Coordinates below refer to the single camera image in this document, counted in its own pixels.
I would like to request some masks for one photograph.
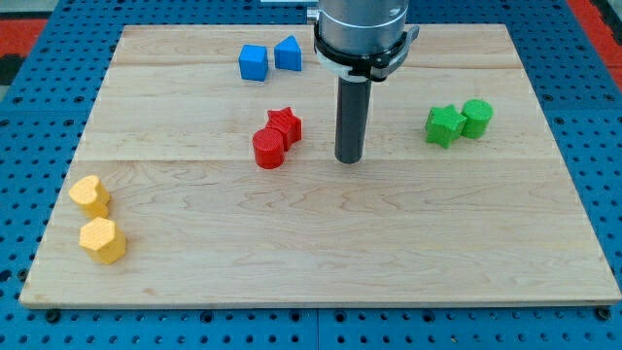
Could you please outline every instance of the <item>red star-shaped block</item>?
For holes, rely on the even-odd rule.
[[[293,143],[302,139],[302,121],[294,115],[292,107],[268,111],[266,128],[276,129],[283,135],[283,146],[288,151]]]

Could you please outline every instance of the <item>blue pegboard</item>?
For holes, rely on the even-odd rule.
[[[30,311],[17,302],[125,24],[306,21],[258,0],[61,0],[0,103],[0,348],[622,348],[622,308]],[[409,22],[504,23],[622,276],[622,96],[556,0],[411,1]]]

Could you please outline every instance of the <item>red cylinder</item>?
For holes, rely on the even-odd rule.
[[[264,169],[274,169],[285,161],[283,135],[273,128],[263,128],[253,135],[255,162]]]

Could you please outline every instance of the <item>metal cylinder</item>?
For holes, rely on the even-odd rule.
[[[390,48],[406,22],[408,0],[320,0],[320,36],[343,53],[368,55]]]
[[[339,78],[334,155],[342,163],[352,164],[363,156],[370,93],[371,81],[352,83]]]

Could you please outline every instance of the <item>red object in background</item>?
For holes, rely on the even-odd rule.
[[[568,4],[615,83],[622,89],[622,47],[613,39],[611,28],[603,22],[601,11],[590,0],[568,0]]]
[[[294,115],[292,107],[268,111],[268,124],[265,127],[276,129],[283,135],[285,151],[289,151],[294,142],[302,140],[302,121]]]
[[[28,56],[47,23],[47,19],[0,20],[0,57],[5,54]]]
[[[253,135],[255,162],[264,169],[274,169],[285,161],[283,136],[273,128],[263,128]]]

